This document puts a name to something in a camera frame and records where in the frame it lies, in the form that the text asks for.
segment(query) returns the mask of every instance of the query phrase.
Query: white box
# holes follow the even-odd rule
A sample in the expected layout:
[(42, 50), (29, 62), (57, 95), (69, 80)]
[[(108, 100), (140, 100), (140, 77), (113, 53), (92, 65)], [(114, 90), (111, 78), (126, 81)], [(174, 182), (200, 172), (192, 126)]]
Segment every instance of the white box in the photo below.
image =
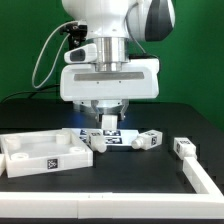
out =
[(162, 144), (163, 133), (160, 131), (147, 131), (137, 136), (132, 141), (132, 148), (148, 150)]
[(103, 115), (101, 129), (105, 131), (116, 131), (118, 117), (115, 115)]
[(70, 129), (2, 135), (0, 140), (8, 177), (93, 165), (92, 150)]
[(93, 150), (104, 153), (107, 150), (105, 137), (100, 130), (87, 131), (87, 145)]
[(196, 146), (188, 138), (174, 138), (173, 150), (181, 160), (184, 160), (184, 157), (197, 159)]

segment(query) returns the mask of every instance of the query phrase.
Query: black cable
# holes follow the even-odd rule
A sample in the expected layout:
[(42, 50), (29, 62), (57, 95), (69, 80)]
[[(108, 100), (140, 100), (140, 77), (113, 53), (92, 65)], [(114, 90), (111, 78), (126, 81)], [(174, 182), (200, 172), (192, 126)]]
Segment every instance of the black cable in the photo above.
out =
[(134, 38), (134, 36), (133, 36), (132, 33), (131, 33), (131, 28), (130, 28), (130, 23), (129, 23), (129, 16), (130, 16), (131, 11), (132, 11), (136, 6), (138, 6), (138, 3), (133, 4), (133, 5), (129, 8), (129, 10), (128, 10), (127, 14), (126, 14), (125, 20), (126, 20), (126, 24), (127, 24), (127, 30), (128, 30), (128, 34), (129, 34), (129, 36), (131, 37), (132, 41), (133, 41), (133, 42), (134, 42), (134, 43), (141, 49), (141, 51), (142, 51), (143, 54), (146, 54), (145, 49), (140, 45), (140, 43)]
[(52, 88), (57, 88), (57, 87), (60, 87), (60, 84), (53, 84), (53, 85), (48, 85), (48, 86), (45, 86), (45, 87), (42, 87), (40, 89), (38, 89), (37, 91), (35, 91), (34, 93), (31, 93), (29, 96), (28, 96), (28, 99), (32, 99), (36, 94), (38, 94), (40, 91), (44, 91), (46, 89), (52, 89)]
[(3, 98), (0, 103), (4, 103), (8, 99), (10, 99), (14, 96), (17, 96), (17, 95), (22, 95), (22, 94), (40, 94), (40, 93), (45, 94), (45, 93), (55, 93), (55, 92), (59, 92), (59, 91), (42, 91), (42, 92), (40, 92), (40, 91), (23, 91), (23, 92), (17, 92), (17, 93), (13, 93), (13, 94)]

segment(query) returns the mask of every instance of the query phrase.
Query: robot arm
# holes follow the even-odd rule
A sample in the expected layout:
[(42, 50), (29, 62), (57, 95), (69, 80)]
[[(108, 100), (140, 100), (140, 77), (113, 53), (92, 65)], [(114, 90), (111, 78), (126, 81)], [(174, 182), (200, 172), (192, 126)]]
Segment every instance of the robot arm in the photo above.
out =
[(65, 54), (61, 97), (75, 108), (99, 114), (124, 112), (129, 99), (156, 98), (159, 60), (146, 52), (131, 59), (129, 41), (160, 41), (175, 23), (171, 0), (62, 0), (87, 24), (86, 45)]

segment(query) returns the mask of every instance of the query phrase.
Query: green backdrop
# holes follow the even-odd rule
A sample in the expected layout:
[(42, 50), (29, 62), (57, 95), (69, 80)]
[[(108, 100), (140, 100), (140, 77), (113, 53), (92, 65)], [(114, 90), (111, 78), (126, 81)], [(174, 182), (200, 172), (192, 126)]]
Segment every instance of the green backdrop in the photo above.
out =
[[(0, 0), (0, 99), (32, 90), (32, 71), (48, 35), (69, 20), (60, 0)], [(224, 1), (175, 0), (176, 26), (163, 42), (142, 43), (161, 59), (157, 102), (192, 105), (224, 130)], [(47, 75), (62, 37), (56, 35), (38, 72)], [(49, 84), (57, 83), (63, 57)]]

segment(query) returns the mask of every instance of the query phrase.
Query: black table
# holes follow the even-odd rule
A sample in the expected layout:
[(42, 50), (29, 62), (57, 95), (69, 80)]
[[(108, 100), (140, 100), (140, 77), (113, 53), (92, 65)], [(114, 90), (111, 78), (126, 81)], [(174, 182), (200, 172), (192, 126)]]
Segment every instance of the black table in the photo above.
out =
[[(10, 100), (0, 104), (0, 134), (99, 128), (92, 117), (74, 112), (71, 103), (54, 100)], [(133, 150), (110, 146), (94, 153), (94, 166), (56, 173), (0, 178), (5, 192), (114, 192), (194, 193), (182, 173), (182, 162), (173, 152), (174, 137), (188, 137), (197, 146), (198, 161), (224, 193), (224, 133), (192, 107), (177, 103), (130, 104), (119, 129), (155, 129), (163, 144), (155, 149)], [(0, 223), (179, 223), (180, 220), (53, 220), (1, 219)], [(211, 223), (211, 220), (182, 220)]]

